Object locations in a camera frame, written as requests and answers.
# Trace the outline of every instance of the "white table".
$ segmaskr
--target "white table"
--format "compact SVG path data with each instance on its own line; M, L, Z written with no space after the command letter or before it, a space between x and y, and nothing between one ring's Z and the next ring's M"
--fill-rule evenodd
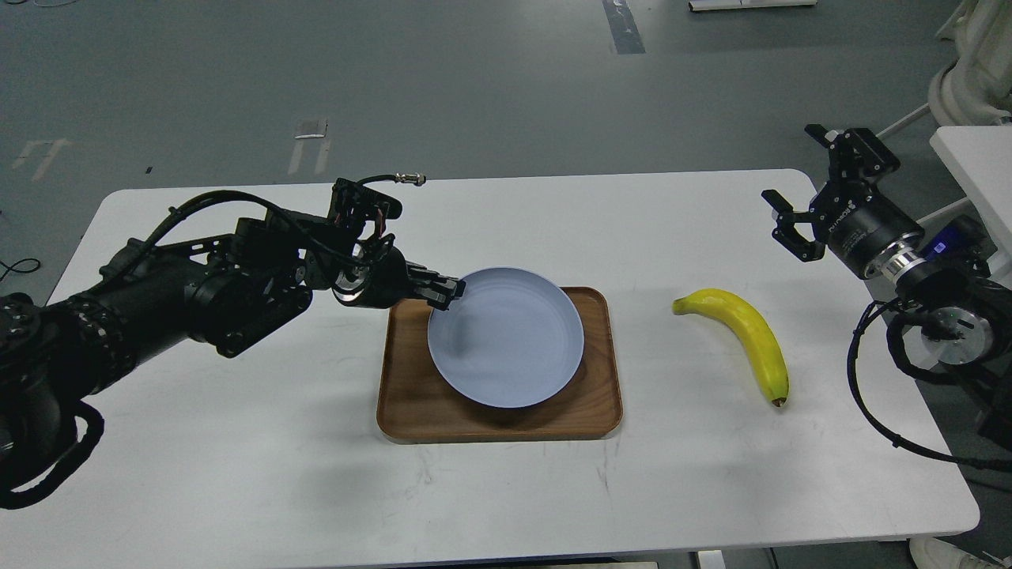
M92 459L37 506L0 514L4 567L408 565L947 535L979 510L958 470L893 449L844 376L868 301L834 258L770 237L759 192L798 207L792 170L439 180L387 185L409 259L446 274L522 266L594 287L610 311L625 416L603 440L401 445L375 423L387 312L317 295L235 360L186 342L90 398ZM329 185L243 188L310 213ZM128 237L199 189L103 201L54 300L92 284ZM255 207L199 214L169 237L232 231ZM790 369L785 408L721 324L676 317L702 287L767 316ZM883 328L859 373L872 411L945 450Z
M981 214L991 238L1012 252L1012 127L942 127L931 146Z

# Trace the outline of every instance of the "cable connector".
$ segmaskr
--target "cable connector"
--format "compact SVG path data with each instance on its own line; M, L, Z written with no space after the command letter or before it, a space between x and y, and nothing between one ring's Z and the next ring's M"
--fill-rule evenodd
M394 181L397 183L413 183L415 185L422 185L425 183L425 174L420 174L418 172L414 174L394 174Z

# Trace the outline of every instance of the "gray floor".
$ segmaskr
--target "gray floor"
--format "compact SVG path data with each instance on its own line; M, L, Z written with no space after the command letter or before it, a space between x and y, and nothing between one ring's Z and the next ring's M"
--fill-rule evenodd
M933 34L957 0L700 14L684 1L628 4L645 54L615 53L596 0L0 4L0 259L44 262L0 294L47 299L101 199L125 187L416 169L466 178L797 168L820 182L826 155L807 123L880 130L922 104L954 57ZM296 121L310 116L330 121L327 168L314 173L311 143L289 175ZM928 145L933 129L927 118L890 140L904 167L882 190L915 217L961 196ZM47 147L12 168L27 142L59 139L71 146L40 179L31 178ZM720 226L719 212L705 214ZM961 396L926 396L956 450L982 445L965 432ZM981 526L952 541L1012 554L1010 498L974 489ZM777 556L780 567L912 566L902 544ZM683 555L658 559L688 566ZM728 560L771 561L765 551Z

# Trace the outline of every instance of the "black cable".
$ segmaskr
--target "black cable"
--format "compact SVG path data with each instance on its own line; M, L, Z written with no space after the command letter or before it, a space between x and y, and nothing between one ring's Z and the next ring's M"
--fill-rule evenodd
M397 181L397 177L394 174L381 174L378 176L369 176L367 178L362 178L355 182L358 185L365 185L372 182L393 182Z
M861 343L861 336L864 334L864 331L868 329L868 326L870 326L871 323L886 311L895 311L898 310L898 308L899 299L889 303L873 301L867 306L867 308L864 309L864 313L861 314L860 320L857 321L857 327L854 328L854 335L850 340L850 348L847 350L847 382L850 385L850 393L854 397L854 402L857 403L858 409L861 410L861 414L864 415L864 418L867 419L868 423L870 423L875 430L893 443L893 446L899 446L906 451L910 451L915 455L920 455L927 459L934 459L936 461L955 463L957 465L971 466L982 470L986 469L1000 472L1012 472L1012 461L979 459L974 457L955 457L939 453L938 451L928 449L927 446L922 446L904 438L899 433L890 430L889 427L879 422L878 419L876 419L874 415L868 411L867 406L864 405L864 400L861 398L861 392L857 385L857 351Z
M70 406L70 411L74 417L84 419L87 424L87 429L81 436L81 440L77 441L60 458L53 470L38 484L20 492L0 491L0 507L20 509L37 504L56 491L91 456L91 452L95 450L98 440L102 437L102 432L105 430L105 420L94 407L83 401L73 403Z
M169 209L170 212L169 216L165 218L165 220L163 220L162 223L155 228L155 231L151 233L148 239L144 241L137 255L135 255L135 257L131 259L129 262L123 264L123 266L120 267L119 270L117 270L114 274L112 274L107 278L104 278L101 282L92 287L90 292L91 293L100 292L105 288L107 288L108 286L114 283L118 279L122 278L123 275L125 275L130 271L134 270L137 267L137 265L140 264L140 262L143 261L144 258L147 257L152 250L154 250L158 241L160 241L163 237L165 237L165 235L167 235L170 231L172 231L173 228L175 228L177 225L186 220L186 218L192 216L193 214L196 214L201 210L210 208L212 206L227 204L230 201L252 201L253 204L262 206L263 208L265 208L266 210L268 210L269 212L280 218L286 224L288 224L292 229L302 234L302 236L307 240L307 242L313 245L315 252L323 251L327 254L337 257L342 262L360 267L369 267L378 262L380 260L382 260L382 258L377 258L371 261L362 261L346 253L331 248L327 244L322 243L316 237L314 237L309 232L309 230L300 226L296 222L296 220L293 220L291 216L287 214L287 212L285 212L275 204L268 201L267 199L264 199L263 197L234 189L219 189L215 191L208 191L206 193L201 193L200 195L197 195L187 200L178 209L177 208Z
M33 266L31 268L17 268L17 265L19 265L21 263L27 263L27 262L34 262L35 266ZM3 274L0 274L0 280L3 280L11 272L16 272L17 274L27 274L29 272L35 272L36 270L38 270L43 266L43 261L36 259L35 257L25 257L25 258L17 261L16 263L10 264L10 265L7 264L7 263L5 263L5 262L3 262L3 261L0 261L0 265L3 265L3 267L5 269L3 271Z

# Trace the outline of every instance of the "plate rim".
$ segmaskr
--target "plate rim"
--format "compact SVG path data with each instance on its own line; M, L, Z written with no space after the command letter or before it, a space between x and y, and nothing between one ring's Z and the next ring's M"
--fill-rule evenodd
M469 395L469 394L465 393L463 391L461 391L460 388L457 387L457 385L455 385L451 380L449 380L446 377L446 374L443 372L442 368L439 365L439 361L436 360L436 357L432 353L432 335L429 332L431 331L431 328L432 328L432 318L436 315L436 311L434 311L434 310L429 314L429 321L428 321L428 324L426 325L426 339L425 339L425 343L427 344L427 347L429 349L429 356L432 358L432 362L435 364L436 371L439 372L439 376L442 378L442 380L444 382L446 382L447 384L449 384L449 386L452 387L454 391L456 391L457 393L459 393L460 395L462 395L463 397L468 398L471 401L474 401L476 403L480 403L482 405L486 405L486 406L489 406L489 407L494 407L496 409L523 409L523 408L526 408L526 407L532 407L534 405L537 405L538 403L542 403L544 401L547 401L549 399L552 399L553 397L555 397L556 395L558 395L559 392L561 392L563 389L565 389L566 386L568 386L571 381L573 381L573 378L576 376L576 373L580 370L580 363L583 361L583 351L587 347L587 341L586 341L586 338L584 337L585 331L583 329L583 319L580 317L580 311L577 310L576 305L573 303L573 299L571 299L569 297L569 295L566 294L566 291L564 291L562 289L562 287L556 284L556 282L554 280L552 280L551 278L547 278L543 274L540 274L540 273L535 272L535 271L530 270L530 269L521 268L521 267L517 267L517 266L495 265L495 266L488 266L488 267L485 267L485 268L480 268L480 269L477 269L477 270L473 270L473 271L469 272L468 274L465 274L463 276L461 276L460 280L463 280L465 282L467 282L468 277L474 276L475 274L478 274L478 273L481 273L481 272L486 272L486 271L492 271L492 270L502 270L502 269L507 269L507 270L510 270L510 271L517 271L519 273L526 273L526 274L529 274L529 275L533 275L534 277L540 278L541 280L544 280L545 282L552 284L552 287L554 287L555 290L560 295L562 295L562 297L566 300L566 305L565 306L568 306L572 310L572 316L576 319L576 322L579 323L579 325L580 325L580 332L581 332L580 333L580 337L579 337L579 342L580 342L579 353L580 353L580 357L576 360L576 364L573 368L573 373L570 374L569 378L567 378L565 382L561 383L561 385L558 387L558 389L555 389L549 395L544 396L543 398L538 399L537 401L533 401L533 402L530 402L530 403L524 403L522 405L502 405L502 404L497 404L497 403L490 403L489 401L485 401L485 400L482 400L482 399L475 398L472 395Z

